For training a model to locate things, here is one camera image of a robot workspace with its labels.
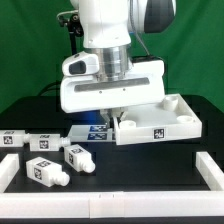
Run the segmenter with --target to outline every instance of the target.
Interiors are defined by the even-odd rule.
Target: black table
[[[96,170],[77,173],[59,152],[30,152],[23,148],[1,148],[0,160],[18,153],[20,170],[6,192],[104,192],[209,190],[195,167],[198,151],[207,151],[223,168],[224,114],[205,98],[183,96],[203,123],[197,139],[116,146],[115,143],[78,143],[93,155]],[[102,124],[99,112],[66,114],[57,97],[28,97],[15,102],[0,114],[0,129],[26,130],[27,133],[60,133],[67,136],[72,124]],[[71,181],[66,187],[45,187],[26,176],[25,162],[38,156],[63,165]],[[142,219],[66,219],[2,220],[2,223],[224,223],[222,217],[142,218]]]

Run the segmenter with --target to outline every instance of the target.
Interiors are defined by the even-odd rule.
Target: white border
[[[212,191],[0,194],[0,218],[224,216],[224,176],[207,152],[196,166]]]

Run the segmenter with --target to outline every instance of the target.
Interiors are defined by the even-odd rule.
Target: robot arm
[[[70,1],[78,10],[79,0]],[[136,31],[139,33],[162,32],[172,23],[176,14],[176,0],[134,0],[133,4]],[[132,31],[130,18],[128,30]]]
[[[164,63],[133,63],[129,32],[161,32],[174,19],[175,0],[71,0],[84,30],[84,52],[63,63],[65,112],[157,103],[164,98]]]

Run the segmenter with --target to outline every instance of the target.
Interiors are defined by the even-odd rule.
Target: cable
[[[45,86],[38,94],[37,96],[42,96],[45,92],[48,92],[48,91],[53,91],[53,90],[60,90],[60,88],[53,88],[53,89],[50,89],[51,87],[53,86],[57,86],[57,85],[60,85],[61,82],[60,81],[56,81],[56,82],[53,82],[53,83],[50,83],[48,84],[47,86]]]
[[[132,27],[132,31],[134,33],[134,35],[136,36],[136,39],[138,40],[138,42],[142,45],[142,47],[144,48],[147,56],[150,56],[150,52],[147,49],[147,47],[145,46],[144,41],[142,40],[142,38],[138,35],[136,28],[135,28],[135,22],[134,22],[134,3],[133,0],[130,0],[130,21],[131,21],[131,27]]]
[[[74,14],[74,13],[78,13],[78,10],[73,10],[73,11],[67,11],[67,12],[61,12],[57,15],[57,20],[60,21],[60,17],[67,15],[67,14]]]

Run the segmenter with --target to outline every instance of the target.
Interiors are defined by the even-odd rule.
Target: green backdrop
[[[1,0],[0,112],[62,79],[61,64],[71,53],[67,30],[56,15],[67,10],[72,10],[69,0]],[[222,111],[223,10],[223,0],[177,0],[172,25],[143,36],[150,52],[168,63],[167,93],[201,95]],[[134,38],[132,54],[144,54]]]

